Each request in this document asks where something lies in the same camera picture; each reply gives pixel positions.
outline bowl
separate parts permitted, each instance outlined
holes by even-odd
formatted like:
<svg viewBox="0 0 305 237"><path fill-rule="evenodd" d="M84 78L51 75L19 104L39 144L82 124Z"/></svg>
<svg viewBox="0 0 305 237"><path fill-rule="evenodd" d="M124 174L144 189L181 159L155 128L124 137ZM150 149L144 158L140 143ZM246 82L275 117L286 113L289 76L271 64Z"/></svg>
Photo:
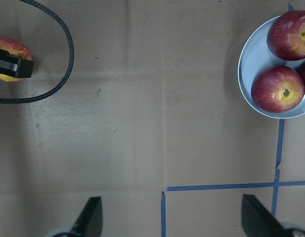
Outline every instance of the bowl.
<svg viewBox="0 0 305 237"><path fill-rule="evenodd" d="M276 57L269 50L267 46L267 33L278 17L274 17L259 26L245 43L238 62L238 82L245 100L256 111L274 119L290 119L305 114L305 96L295 108L282 113L265 111L251 98L252 82L258 73L279 65L296 69L305 61L305 59L286 61Z"/></svg>

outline black clamp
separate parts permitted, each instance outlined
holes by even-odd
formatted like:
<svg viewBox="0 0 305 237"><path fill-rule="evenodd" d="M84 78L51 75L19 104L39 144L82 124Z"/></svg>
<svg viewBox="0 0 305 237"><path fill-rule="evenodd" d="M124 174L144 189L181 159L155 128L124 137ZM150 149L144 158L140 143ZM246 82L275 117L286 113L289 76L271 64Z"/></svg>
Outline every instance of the black clamp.
<svg viewBox="0 0 305 237"><path fill-rule="evenodd" d="M30 78L33 67L34 61L19 58L0 49L0 74L13 78Z"/></svg>
<svg viewBox="0 0 305 237"><path fill-rule="evenodd" d="M254 195L243 195L241 225L247 237L305 237L305 231L284 229Z"/></svg>

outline cardboard surface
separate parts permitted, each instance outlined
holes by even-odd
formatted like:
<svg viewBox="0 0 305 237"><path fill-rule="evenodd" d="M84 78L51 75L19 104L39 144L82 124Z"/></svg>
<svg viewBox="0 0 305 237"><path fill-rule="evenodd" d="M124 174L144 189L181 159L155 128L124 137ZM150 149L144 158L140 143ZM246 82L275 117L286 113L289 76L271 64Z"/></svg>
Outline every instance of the cardboard surface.
<svg viewBox="0 0 305 237"><path fill-rule="evenodd" d="M305 115L285 121L275 185L279 120L254 111L237 82L243 45L287 0L39 2L69 27L75 64L55 95L0 105L0 236L71 226L90 196L103 198L104 237L160 236L161 191L168 236L244 236L246 192L270 210L277 198L279 220L305 228L305 186L281 186L305 180ZM31 79L0 81L0 97L39 95L63 77L68 45L45 13L0 0L0 36L36 62ZM271 185L166 191L248 183Z"/></svg>

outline bowl of apples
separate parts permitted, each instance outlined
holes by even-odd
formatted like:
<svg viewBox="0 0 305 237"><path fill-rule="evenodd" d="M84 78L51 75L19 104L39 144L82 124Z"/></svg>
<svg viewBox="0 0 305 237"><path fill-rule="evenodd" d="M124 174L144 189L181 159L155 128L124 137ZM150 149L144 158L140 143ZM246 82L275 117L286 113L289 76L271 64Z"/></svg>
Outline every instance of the bowl of apples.
<svg viewBox="0 0 305 237"><path fill-rule="evenodd" d="M275 119L305 114L305 11L274 17L245 43L238 62L240 90L257 112Z"/></svg>

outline metal bolt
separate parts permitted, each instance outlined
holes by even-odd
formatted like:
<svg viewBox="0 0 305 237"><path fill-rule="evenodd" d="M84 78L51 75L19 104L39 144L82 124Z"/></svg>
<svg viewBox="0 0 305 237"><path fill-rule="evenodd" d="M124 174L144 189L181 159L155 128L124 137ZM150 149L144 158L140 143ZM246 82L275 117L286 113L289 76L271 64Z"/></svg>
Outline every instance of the metal bolt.
<svg viewBox="0 0 305 237"><path fill-rule="evenodd" d="M298 230L293 230L292 234L294 237L305 237L305 233L298 231Z"/></svg>

